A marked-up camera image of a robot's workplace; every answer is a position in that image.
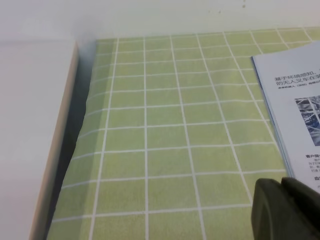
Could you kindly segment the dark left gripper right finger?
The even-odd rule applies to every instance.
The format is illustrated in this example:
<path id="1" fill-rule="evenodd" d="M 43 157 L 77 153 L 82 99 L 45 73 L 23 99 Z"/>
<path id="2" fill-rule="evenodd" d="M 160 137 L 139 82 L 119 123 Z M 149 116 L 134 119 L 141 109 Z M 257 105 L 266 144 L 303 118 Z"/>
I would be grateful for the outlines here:
<path id="1" fill-rule="evenodd" d="M 320 239 L 320 194 L 292 177 L 283 177 L 281 186 L 288 193 L 300 219 L 314 240 Z"/>

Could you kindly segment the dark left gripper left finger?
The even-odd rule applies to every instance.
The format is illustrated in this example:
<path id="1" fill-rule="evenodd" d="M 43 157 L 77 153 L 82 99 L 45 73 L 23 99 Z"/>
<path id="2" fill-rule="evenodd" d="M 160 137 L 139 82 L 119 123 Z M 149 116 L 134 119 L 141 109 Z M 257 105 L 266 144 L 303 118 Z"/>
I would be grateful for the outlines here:
<path id="1" fill-rule="evenodd" d="M 255 183 L 251 225 L 255 240 L 314 240 L 281 182 L 259 178 Z"/>

